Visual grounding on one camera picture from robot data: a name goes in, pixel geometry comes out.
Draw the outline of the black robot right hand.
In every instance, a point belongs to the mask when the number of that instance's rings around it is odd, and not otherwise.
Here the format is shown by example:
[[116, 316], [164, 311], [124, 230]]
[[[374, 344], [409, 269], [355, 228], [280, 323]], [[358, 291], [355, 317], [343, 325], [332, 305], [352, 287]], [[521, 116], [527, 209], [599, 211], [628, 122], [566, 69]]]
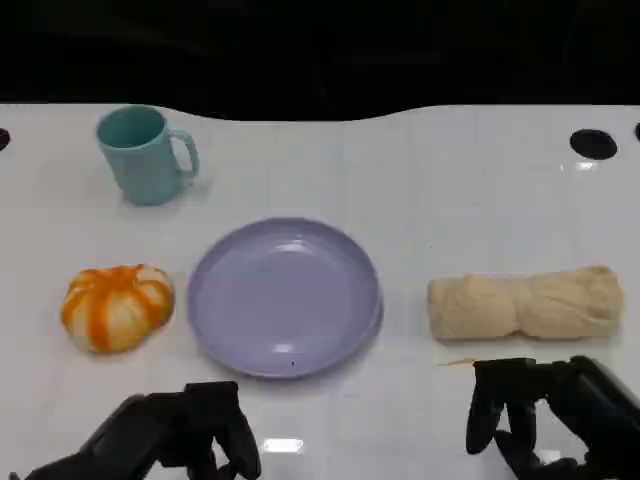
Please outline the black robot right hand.
[[[511, 358], [476, 361], [473, 368], [468, 454], [495, 443], [518, 479], [638, 478], [639, 400], [600, 362], [586, 356], [551, 363]], [[535, 454], [539, 401], [584, 443], [584, 461], [544, 463]]]

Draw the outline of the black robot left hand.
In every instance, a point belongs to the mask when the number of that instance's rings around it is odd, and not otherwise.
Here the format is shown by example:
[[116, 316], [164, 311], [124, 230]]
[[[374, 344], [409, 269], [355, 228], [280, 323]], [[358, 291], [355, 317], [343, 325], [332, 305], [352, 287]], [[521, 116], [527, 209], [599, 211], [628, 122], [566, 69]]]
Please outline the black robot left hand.
[[258, 479], [257, 443], [235, 381], [187, 384], [183, 391], [133, 395], [79, 450], [29, 479], [144, 479], [154, 464], [190, 479]]

